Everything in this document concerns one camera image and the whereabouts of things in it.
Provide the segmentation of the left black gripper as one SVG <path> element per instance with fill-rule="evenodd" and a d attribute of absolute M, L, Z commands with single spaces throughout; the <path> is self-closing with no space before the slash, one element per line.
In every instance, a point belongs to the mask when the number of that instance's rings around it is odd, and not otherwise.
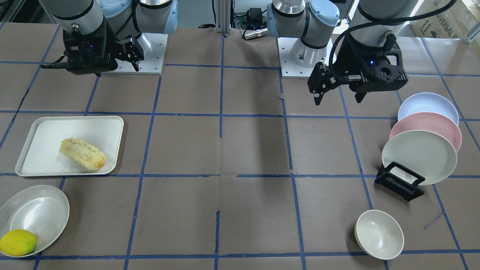
<path fill-rule="evenodd" d="M 364 45 L 352 34 L 343 39 L 336 61 L 327 66 L 315 65 L 307 86 L 314 94 L 315 105 L 322 102 L 322 95 L 342 84 L 355 92 L 355 100 L 361 103 L 370 92 L 396 91 L 408 83 L 403 68 L 401 50 L 393 33 L 379 47 Z"/>

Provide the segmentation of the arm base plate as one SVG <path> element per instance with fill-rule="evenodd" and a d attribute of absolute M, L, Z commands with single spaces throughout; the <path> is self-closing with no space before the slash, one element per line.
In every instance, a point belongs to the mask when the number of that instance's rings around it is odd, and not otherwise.
<path fill-rule="evenodd" d="M 144 49 L 144 60 L 139 62 L 138 72 L 134 70 L 131 63 L 117 60 L 118 68 L 116 70 L 101 74 L 161 75 L 168 36 L 168 34 L 142 33 L 138 41 Z"/>
<path fill-rule="evenodd" d="M 314 65 L 322 62 L 329 64 L 329 55 L 333 46 L 329 38 L 325 47 L 320 49 L 305 46 L 299 38 L 280 37 L 277 39 L 278 56 L 284 78 L 307 79 Z"/>

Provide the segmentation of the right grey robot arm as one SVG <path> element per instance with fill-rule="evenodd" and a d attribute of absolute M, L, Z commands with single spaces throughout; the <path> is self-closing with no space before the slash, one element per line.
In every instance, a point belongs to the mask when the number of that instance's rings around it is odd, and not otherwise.
<path fill-rule="evenodd" d="M 62 29 L 65 51 L 43 69 L 74 75 L 161 75 L 178 25 L 176 0 L 41 0 Z"/>

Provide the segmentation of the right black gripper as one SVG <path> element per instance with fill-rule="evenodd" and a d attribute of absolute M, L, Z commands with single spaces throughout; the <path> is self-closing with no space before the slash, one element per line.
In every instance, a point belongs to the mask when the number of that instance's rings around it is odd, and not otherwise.
<path fill-rule="evenodd" d="M 81 34 L 79 26 L 72 26 L 71 33 L 63 31 L 66 49 L 66 69 L 74 75 L 114 71 L 117 60 L 132 64 L 139 72 L 139 62 L 144 60 L 144 50 L 133 35 L 118 39 L 106 19 L 90 34 Z"/>

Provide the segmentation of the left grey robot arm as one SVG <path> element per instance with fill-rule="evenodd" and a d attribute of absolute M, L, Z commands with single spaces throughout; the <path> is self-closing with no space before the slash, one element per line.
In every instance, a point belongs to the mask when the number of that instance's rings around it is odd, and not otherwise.
<path fill-rule="evenodd" d="M 266 8 L 267 29 L 275 38 L 296 38 L 293 58 L 312 68 L 307 80 L 314 102 L 324 94 L 347 84 L 361 103 L 367 93 L 396 91 L 408 83 L 402 53 L 396 41 L 402 22 L 415 0 L 360 0 L 343 41 L 326 46 L 341 20 L 339 5 L 344 0 L 273 0 Z"/>

